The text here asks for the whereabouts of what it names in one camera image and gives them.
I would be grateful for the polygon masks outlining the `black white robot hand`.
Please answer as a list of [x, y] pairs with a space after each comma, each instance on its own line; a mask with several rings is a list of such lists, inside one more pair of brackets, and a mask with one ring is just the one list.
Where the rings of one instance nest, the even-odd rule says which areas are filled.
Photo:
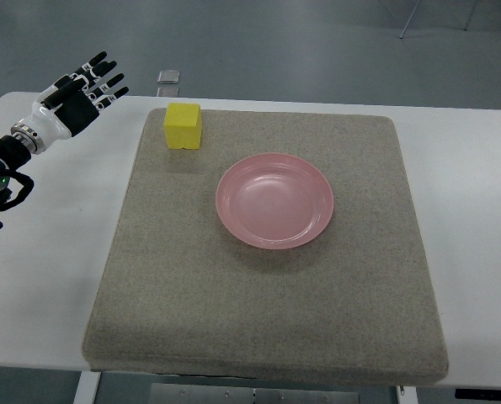
[[33, 102], [30, 115], [11, 128], [11, 136], [32, 154], [45, 152], [55, 141], [68, 140], [91, 125], [102, 111], [129, 92], [112, 75], [115, 61], [102, 51], [76, 71], [56, 80]]

